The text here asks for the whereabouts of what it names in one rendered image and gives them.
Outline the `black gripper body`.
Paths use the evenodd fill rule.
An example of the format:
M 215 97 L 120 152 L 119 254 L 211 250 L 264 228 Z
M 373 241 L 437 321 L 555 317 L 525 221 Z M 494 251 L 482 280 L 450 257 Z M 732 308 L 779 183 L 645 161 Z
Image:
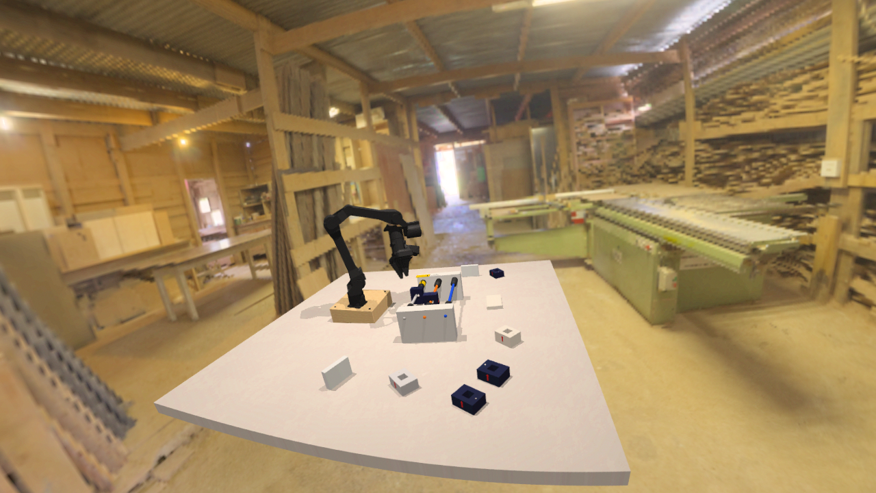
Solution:
M 411 257 L 413 255 L 413 250 L 405 249 L 404 243 L 406 243 L 404 238 L 394 238 L 394 240 L 390 241 L 390 247 L 392 250 L 392 255 L 389 260 L 390 264 L 398 263 L 396 261 L 398 258 Z

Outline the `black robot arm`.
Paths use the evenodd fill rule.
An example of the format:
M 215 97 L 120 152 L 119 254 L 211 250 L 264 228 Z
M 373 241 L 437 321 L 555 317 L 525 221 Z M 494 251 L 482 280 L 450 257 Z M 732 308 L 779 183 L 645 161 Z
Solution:
M 422 229 L 420 229 L 418 220 L 406 223 L 406 221 L 402 219 L 402 214 L 396 209 L 375 210 L 354 205 L 346 205 L 334 214 L 325 216 L 324 228 L 337 245 L 337 249 L 340 252 L 342 261 L 344 261 L 344 264 L 348 269 L 348 276 L 350 277 L 350 281 L 346 285 L 348 291 L 348 302 L 350 303 L 350 305 L 347 306 L 360 309 L 368 302 L 365 300 L 362 291 L 362 288 L 364 288 L 364 285 L 366 284 L 364 280 L 366 277 L 362 271 L 362 266 L 357 268 L 357 266 L 354 265 L 351 254 L 348 252 L 348 247 L 341 235 L 340 224 L 342 221 L 346 220 L 348 216 L 363 216 L 364 218 L 379 219 L 392 224 L 391 226 L 387 224 L 386 228 L 384 228 L 384 231 L 388 231 L 389 233 L 390 241 L 394 240 L 394 238 L 404 238 L 404 236 L 407 238 L 420 237 L 422 236 Z M 401 225 L 401 227 L 397 227 L 396 225 Z

